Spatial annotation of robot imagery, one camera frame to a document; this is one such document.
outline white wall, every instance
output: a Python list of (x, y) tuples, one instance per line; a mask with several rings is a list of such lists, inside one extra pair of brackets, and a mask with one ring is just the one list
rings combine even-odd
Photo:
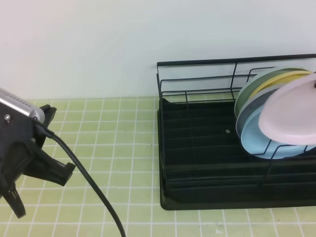
[(156, 62), (316, 52), (315, 0), (0, 0), (0, 87), (156, 95)]

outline light blue plate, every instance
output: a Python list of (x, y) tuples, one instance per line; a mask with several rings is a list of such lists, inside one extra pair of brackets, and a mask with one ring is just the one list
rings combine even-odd
[[(257, 108), (245, 122), (241, 133), (241, 143), (246, 151), (250, 154), (262, 154), (270, 139), (264, 135), (259, 128), (259, 116), (263, 109), (263, 106)], [(271, 141), (266, 153), (264, 155), (259, 155), (257, 157), (264, 159), (271, 159), (273, 153), (279, 145), (286, 145), (286, 143), (280, 143), (276, 141)], [(306, 151), (314, 148), (315, 146), (308, 146)], [(273, 159), (282, 159), (284, 157), (292, 157), (299, 155), (304, 152), (305, 146), (287, 146), (280, 147)]]

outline black dish rack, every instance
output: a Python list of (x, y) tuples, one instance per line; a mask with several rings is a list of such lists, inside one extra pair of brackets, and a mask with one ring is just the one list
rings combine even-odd
[[(237, 93), (255, 72), (274, 63), (312, 59), (316, 54), (158, 62), (161, 206), (189, 210), (316, 205), (316, 148), (273, 159), (277, 148), (271, 159), (258, 158), (242, 147), (234, 115)], [(162, 68), (189, 67), (190, 74), (205, 65), (231, 66), (232, 73), (177, 78), (172, 72), (171, 79), (161, 79)], [(216, 84), (209, 83), (214, 79), (228, 79), (228, 86), (214, 88)], [(175, 89), (163, 89), (168, 82)], [(188, 89), (188, 82), (202, 88)]]

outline black cable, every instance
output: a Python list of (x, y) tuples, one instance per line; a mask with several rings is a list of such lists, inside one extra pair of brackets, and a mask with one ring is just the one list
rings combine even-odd
[(105, 195), (103, 194), (103, 192), (100, 190), (100, 188), (98, 187), (98, 185), (95, 183), (95, 181), (92, 179), (92, 177), (89, 175), (89, 173), (86, 171), (86, 169), (83, 167), (83, 165), (81, 164), (81, 162), (78, 160), (78, 158), (76, 157), (76, 155), (70, 150), (70, 148), (66, 145), (66, 143), (57, 135), (55, 135), (54, 132), (50, 131), (48, 128), (46, 128), (43, 124), (41, 124), (40, 122), (35, 122), (36, 124), (36, 128), (37, 131), (42, 133), (43, 135), (45, 135), (46, 137), (53, 139), (55, 142), (57, 142), (61, 148), (67, 153), (67, 155), (70, 157), (70, 159), (75, 163), (75, 165), (77, 166), (77, 168), (79, 169), (79, 171), (82, 173), (82, 175), (85, 177), (85, 179), (88, 181), (88, 183), (91, 185), (91, 187), (93, 188), (93, 190), (96, 192), (96, 194), (99, 196), (99, 198), (101, 199), (101, 201), (104, 203), (105, 207), (108, 209), (108, 211), (110, 212), (110, 214), (112, 215), (116, 225), (118, 226), (118, 230), (120, 232), (120, 235), (122, 237), (126, 237), (125, 234), (125, 230), (123, 228), (123, 225), (117, 215), (117, 213), (115, 212), (115, 210), (113, 209), (113, 207), (111, 206), (111, 204), (109, 203), (109, 201), (107, 200), (107, 198), (105, 197)]

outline countertop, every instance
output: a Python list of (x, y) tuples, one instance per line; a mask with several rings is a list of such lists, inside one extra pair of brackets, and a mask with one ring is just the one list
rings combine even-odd
[[(159, 204), (157, 97), (31, 101), (58, 109), (50, 129), (70, 145), (112, 203), (128, 237), (315, 237), (316, 207), (165, 211)], [(60, 147), (43, 149), (66, 163)], [(27, 215), (0, 199), (3, 237), (119, 237), (76, 169), (65, 187), (21, 176)]]

